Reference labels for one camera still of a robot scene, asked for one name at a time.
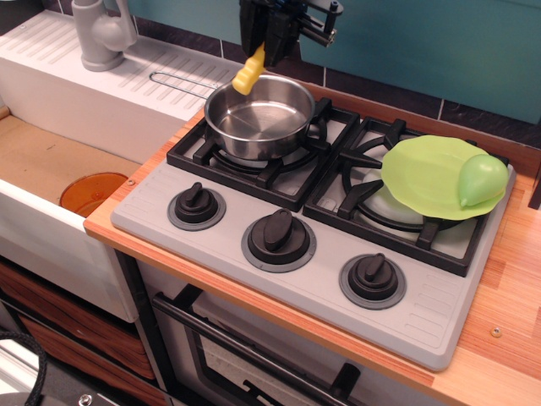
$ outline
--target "oven handle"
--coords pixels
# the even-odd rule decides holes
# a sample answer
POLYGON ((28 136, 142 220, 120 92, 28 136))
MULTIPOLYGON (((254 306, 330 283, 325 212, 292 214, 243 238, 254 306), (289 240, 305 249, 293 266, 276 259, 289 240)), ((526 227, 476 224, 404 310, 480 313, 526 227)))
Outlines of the oven handle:
POLYGON ((307 381, 297 372, 263 355, 243 340, 191 311, 192 304, 202 292, 201 289, 188 285, 173 300, 160 292, 152 299, 152 306, 233 354, 256 364, 274 376, 279 376, 286 383, 306 392, 309 396, 333 406, 352 406, 347 398, 361 375, 359 369, 351 364, 344 364, 331 387, 333 394, 330 394, 323 387, 307 381))

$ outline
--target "black burner grate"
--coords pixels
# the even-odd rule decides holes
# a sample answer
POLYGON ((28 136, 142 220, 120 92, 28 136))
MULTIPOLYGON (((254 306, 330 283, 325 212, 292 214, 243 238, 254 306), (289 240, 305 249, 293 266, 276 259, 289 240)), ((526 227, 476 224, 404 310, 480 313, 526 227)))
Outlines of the black burner grate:
POLYGON ((326 98, 316 104, 311 124, 317 130, 309 135, 303 146, 305 153, 299 154, 298 159, 286 163, 285 157, 256 162, 256 167, 251 167, 231 159, 216 143, 206 140, 208 125, 203 118, 167 153, 167 163, 277 206, 299 211, 321 173, 336 155, 337 147, 349 138, 349 134, 356 134, 361 125, 358 114, 335 108, 326 98), (345 124, 332 144, 326 140, 326 124, 331 120, 345 124), (301 187, 291 194, 280 191, 277 187, 280 177, 302 168, 309 173, 301 187))
POLYGON ((435 250, 433 242, 438 233, 453 228, 461 222, 432 217, 423 217, 423 222, 419 224, 395 221, 372 210, 365 204, 375 192, 384 186, 382 180, 377 179, 366 183, 352 184, 351 171, 354 167, 382 168, 382 162, 366 155, 367 151, 380 145, 390 150, 401 140, 422 135, 419 132, 407 129, 406 122, 402 120, 385 123, 373 118, 366 118, 358 136, 343 143, 343 147, 336 154, 335 161, 330 165, 318 187, 308 198, 303 214, 333 228, 341 229, 431 266, 465 277, 488 220, 488 215, 480 216, 474 220, 476 224, 469 239, 466 254, 462 258, 456 258, 435 250), (363 142, 363 138, 368 132, 381 134, 381 136, 363 142), (342 187, 346 197, 342 202, 339 202, 337 208, 329 210, 324 208, 320 202, 325 196, 325 192, 333 182, 336 182, 338 177, 342 178, 342 187), (386 228, 414 233, 417 238, 413 240, 405 239, 386 229, 365 222, 364 217, 386 228))

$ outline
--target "tile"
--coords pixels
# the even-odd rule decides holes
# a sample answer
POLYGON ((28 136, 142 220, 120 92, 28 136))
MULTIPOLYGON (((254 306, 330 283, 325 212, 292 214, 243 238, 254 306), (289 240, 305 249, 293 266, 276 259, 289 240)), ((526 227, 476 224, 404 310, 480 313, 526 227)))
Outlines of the tile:
POLYGON ((334 69, 327 69, 326 86, 430 118, 438 118, 440 113, 440 98, 345 74, 334 69))
MULTIPOLYGON (((246 55, 240 45, 231 42, 223 41, 223 56, 239 63, 246 62, 246 55)), ((324 70, 318 65, 306 63, 301 59, 300 50, 298 47, 293 51, 293 55, 289 58, 281 60, 274 68, 268 68, 269 72, 275 74, 283 74, 292 79, 302 80, 304 82, 323 85, 324 70)))
POLYGON ((0 36, 13 30, 41 13, 44 7, 41 0, 27 0, 25 2, 0 1, 0 36))
POLYGON ((441 120, 541 149, 541 125, 445 101, 441 120))
POLYGON ((41 2, 43 3, 45 10, 56 11, 57 13, 62 12, 60 9, 60 2, 58 0, 41 0, 41 2))
POLYGON ((64 14, 74 15, 74 12, 71 8, 71 2, 72 0, 60 0, 60 4, 62 5, 62 11, 64 12, 64 14))
POLYGON ((194 32, 181 30, 170 25, 164 25, 148 19, 137 18, 137 30, 140 35, 148 36, 159 41, 179 45, 195 51, 201 51, 221 57, 220 40, 209 36, 202 36, 194 32))

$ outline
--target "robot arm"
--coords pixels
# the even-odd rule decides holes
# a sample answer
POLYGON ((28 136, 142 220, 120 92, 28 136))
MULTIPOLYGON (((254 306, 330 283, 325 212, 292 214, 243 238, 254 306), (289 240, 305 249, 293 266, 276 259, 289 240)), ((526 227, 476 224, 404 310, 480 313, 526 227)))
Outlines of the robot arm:
POLYGON ((336 17, 343 6, 331 0, 240 0, 243 51, 254 55, 265 43, 265 66, 276 66, 291 54, 301 34, 328 47, 335 38, 336 17), (308 8, 326 14, 325 23, 307 14, 308 8))

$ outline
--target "oven window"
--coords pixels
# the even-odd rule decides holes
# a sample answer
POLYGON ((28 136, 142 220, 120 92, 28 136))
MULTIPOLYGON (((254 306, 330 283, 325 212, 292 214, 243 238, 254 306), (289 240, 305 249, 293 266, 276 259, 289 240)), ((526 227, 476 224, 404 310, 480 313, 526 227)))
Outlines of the oven window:
POLYGON ((275 376, 192 332, 190 346, 198 372, 205 380, 247 405, 319 406, 275 376))

